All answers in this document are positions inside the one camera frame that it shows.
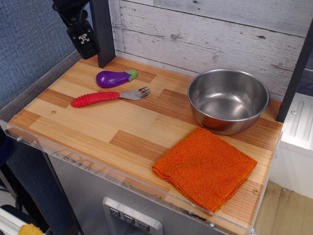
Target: metal fork tines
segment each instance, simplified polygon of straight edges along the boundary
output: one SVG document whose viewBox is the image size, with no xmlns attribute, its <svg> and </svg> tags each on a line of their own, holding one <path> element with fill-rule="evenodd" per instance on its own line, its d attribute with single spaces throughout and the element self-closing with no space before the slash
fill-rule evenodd
<svg viewBox="0 0 313 235">
<path fill-rule="evenodd" d="M 137 100 L 137 99 L 146 98 L 149 95 L 150 95 L 150 89 L 148 87 L 143 87 L 138 90 L 123 92 L 120 94 L 120 97 L 124 99 Z"/>
</svg>

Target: toy eggplant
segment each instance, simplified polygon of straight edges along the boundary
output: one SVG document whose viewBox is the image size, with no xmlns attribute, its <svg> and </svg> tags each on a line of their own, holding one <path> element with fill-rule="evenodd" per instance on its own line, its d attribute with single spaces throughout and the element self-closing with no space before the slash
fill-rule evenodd
<svg viewBox="0 0 313 235">
<path fill-rule="evenodd" d="M 126 70 L 124 72 L 101 71 L 96 76 L 97 85 L 101 88 L 116 87 L 137 78 L 138 73 L 135 70 Z"/>
</svg>

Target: stainless steel bowl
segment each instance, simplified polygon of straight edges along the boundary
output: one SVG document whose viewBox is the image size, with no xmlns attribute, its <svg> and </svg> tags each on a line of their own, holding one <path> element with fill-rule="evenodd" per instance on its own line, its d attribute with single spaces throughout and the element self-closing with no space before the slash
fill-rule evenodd
<svg viewBox="0 0 313 235">
<path fill-rule="evenodd" d="M 263 82 L 238 70 L 201 73 L 190 82 L 187 93 L 197 122 L 221 135 L 247 130 L 269 104 Z"/>
</svg>

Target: black vertical post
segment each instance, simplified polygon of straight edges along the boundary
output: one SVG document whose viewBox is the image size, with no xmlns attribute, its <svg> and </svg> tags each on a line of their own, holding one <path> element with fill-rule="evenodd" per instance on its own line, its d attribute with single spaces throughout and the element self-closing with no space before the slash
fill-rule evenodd
<svg viewBox="0 0 313 235">
<path fill-rule="evenodd" d="M 98 64 L 103 68 L 115 57 L 109 2 L 108 0 L 91 0 L 89 4 L 93 30 L 101 48 L 98 54 Z"/>
<path fill-rule="evenodd" d="M 291 106 L 295 92 L 297 91 L 301 76 L 310 57 L 313 48 L 313 20 L 309 28 L 307 37 L 304 41 L 298 62 L 294 68 L 290 83 L 288 85 L 284 100 L 280 106 L 276 120 L 284 122 Z"/>
</svg>

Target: yellow object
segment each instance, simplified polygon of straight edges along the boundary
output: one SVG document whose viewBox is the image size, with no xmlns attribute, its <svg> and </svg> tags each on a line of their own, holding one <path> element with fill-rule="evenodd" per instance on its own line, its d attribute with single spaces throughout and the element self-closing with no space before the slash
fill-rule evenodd
<svg viewBox="0 0 313 235">
<path fill-rule="evenodd" d="M 19 235 L 43 235 L 43 232 L 33 224 L 26 224 L 21 226 Z"/>
<path fill-rule="evenodd" d="M 198 127 L 152 169 L 196 205 L 215 212 L 234 195 L 256 164 L 256 160 Z"/>
</svg>

